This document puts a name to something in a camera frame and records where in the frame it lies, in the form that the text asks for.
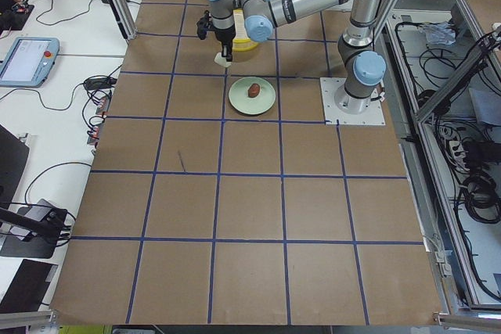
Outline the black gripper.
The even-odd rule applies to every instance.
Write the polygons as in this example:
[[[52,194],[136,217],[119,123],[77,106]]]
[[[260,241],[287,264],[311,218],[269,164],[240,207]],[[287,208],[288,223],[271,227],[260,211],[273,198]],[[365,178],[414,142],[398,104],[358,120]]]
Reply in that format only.
[[[196,22],[196,34],[200,40],[205,40],[208,32],[214,32],[216,39],[222,44],[221,56],[227,62],[232,62],[233,39],[236,36],[234,22],[229,27],[217,27],[214,25],[214,17],[208,10]]]

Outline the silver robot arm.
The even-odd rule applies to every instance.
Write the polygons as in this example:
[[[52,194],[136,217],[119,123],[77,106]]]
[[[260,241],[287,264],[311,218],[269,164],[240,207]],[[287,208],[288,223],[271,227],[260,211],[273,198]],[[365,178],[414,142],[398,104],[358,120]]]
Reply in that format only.
[[[373,50],[397,0],[207,0],[208,10],[197,22],[197,35],[204,40],[212,31],[221,43],[221,57],[232,62],[232,41],[236,36],[233,12],[243,12],[247,36],[255,42],[267,41],[282,25],[320,13],[335,5],[352,4],[347,27],[340,36],[338,51],[348,76],[335,93],[341,111],[363,113],[375,87],[383,80],[386,63]]]

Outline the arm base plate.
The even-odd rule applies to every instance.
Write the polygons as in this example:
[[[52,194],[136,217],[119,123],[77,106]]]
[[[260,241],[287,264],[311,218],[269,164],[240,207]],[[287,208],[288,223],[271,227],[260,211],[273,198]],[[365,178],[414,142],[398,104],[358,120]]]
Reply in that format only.
[[[321,77],[325,123],[329,125],[384,126],[386,124],[377,87],[369,98],[355,99],[345,91],[344,77]]]

